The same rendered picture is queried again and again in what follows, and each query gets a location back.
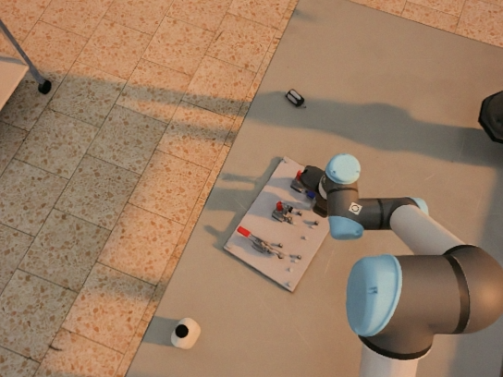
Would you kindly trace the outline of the white plastic bottle with black cap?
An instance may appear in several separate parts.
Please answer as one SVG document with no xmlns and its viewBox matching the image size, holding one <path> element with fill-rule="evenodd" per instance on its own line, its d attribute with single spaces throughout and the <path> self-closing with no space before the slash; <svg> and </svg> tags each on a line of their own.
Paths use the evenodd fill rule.
<svg viewBox="0 0 503 377">
<path fill-rule="evenodd" d="M 175 329 L 171 335 L 171 341 L 175 347 L 191 348 L 200 334 L 200 329 L 191 318 L 183 318 Z"/>
</svg>

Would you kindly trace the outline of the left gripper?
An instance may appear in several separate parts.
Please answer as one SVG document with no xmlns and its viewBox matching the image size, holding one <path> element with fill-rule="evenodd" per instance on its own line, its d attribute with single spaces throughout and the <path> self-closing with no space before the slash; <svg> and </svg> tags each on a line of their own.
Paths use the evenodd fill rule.
<svg viewBox="0 0 503 377">
<path fill-rule="evenodd" d="M 326 218 L 328 216 L 326 194 L 321 183 L 324 172 L 317 166 L 307 165 L 301 173 L 299 181 L 306 189 L 315 193 L 310 208 L 314 213 Z"/>
</svg>

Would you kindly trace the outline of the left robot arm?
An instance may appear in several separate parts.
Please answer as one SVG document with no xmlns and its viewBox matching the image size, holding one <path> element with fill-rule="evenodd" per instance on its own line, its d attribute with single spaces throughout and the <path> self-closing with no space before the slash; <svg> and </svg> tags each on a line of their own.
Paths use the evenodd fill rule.
<svg viewBox="0 0 503 377">
<path fill-rule="evenodd" d="M 415 255 L 366 256 L 350 270 L 346 312 L 362 342 L 359 377 L 415 377 L 435 334 L 476 333 L 501 316 L 503 269 L 429 217 L 420 198 L 360 199 L 360 171 L 347 153 L 325 167 L 331 237 L 349 241 L 363 229 L 392 230 Z"/>
</svg>

